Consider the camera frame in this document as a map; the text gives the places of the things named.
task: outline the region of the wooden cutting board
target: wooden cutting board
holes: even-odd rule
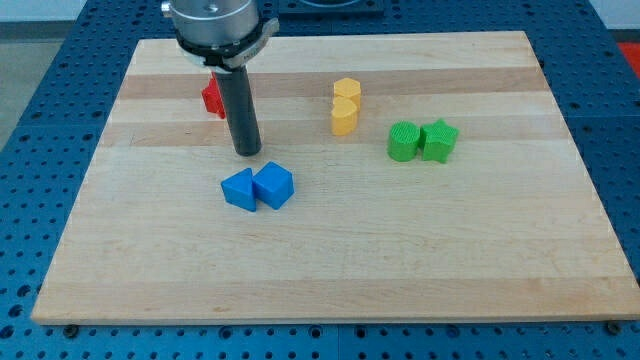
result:
[[[638,318],[640,290],[522,32],[275,38],[249,64],[264,149],[237,156],[175,40],[136,49],[33,311],[42,324]],[[349,136],[332,83],[362,82]],[[446,165],[386,155],[444,117]],[[273,160],[279,211],[220,181]]]

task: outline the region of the green block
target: green block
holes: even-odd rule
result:
[[[447,125],[443,119],[420,128],[419,146],[423,149],[422,160],[446,163],[447,157],[456,146],[459,130]]]
[[[387,153],[395,161],[409,161],[418,152],[420,129],[409,121],[400,121],[389,130]]]

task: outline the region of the red block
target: red block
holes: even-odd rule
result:
[[[618,46],[640,78],[640,43],[619,43]]]
[[[204,106],[207,111],[213,114],[218,114],[221,119],[227,117],[224,112],[224,105],[222,104],[222,98],[220,97],[220,89],[218,89],[218,82],[215,75],[211,74],[212,78],[209,80],[209,86],[202,89],[202,100],[204,100]]]

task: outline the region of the plastic block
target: plastic block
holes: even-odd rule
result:
[[[458,129],[447,125],[443,119],[433,124],[422,125],[420,129],[420,147],[423,148],[422,160],[447,162],[447,157],[456,146]]]
[[[362,90],[360,89],[360,82],[351,78],[344,78],[333,83],[333,96],[342,96],[353,101],[358,107],[360,112],[360,97]]]
[[[270,161],[253,177],[253,188],[258,199],[278,210],[294,193],[293,175]]]
[[[387,153],[395,161],[409,161],[418,152],[420,129],[409,121],[400,121],[389,131]]]
[[[256,198],[253,191],[253,171],[246,168],[222,181],[224,199],[232,205],[248,211],[256,211]]]
[[[227,117],[227,114],[224,112],[220,89],[218,89],[218,81],[213,73],[211,80],[209,80],[209,86],[202,89],[202,100],[204,100],[204,106],[208,112],[218,114],[221,119]]]
[[[358,107],[353,101],[336,96],[333,98],[331,110],[331,133],[344,136],[351,133],[358,126]]]

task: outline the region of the blue block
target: blue block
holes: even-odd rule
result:
[[[239,173],[225,179],[222,185],[224,199],[232,205],[245,210],[256,211],[256,198],[253,192],[253,171],[246,168]]]
[[[293,175],[270,161],[253,177],[256,197],[278,210],[293,195]]]

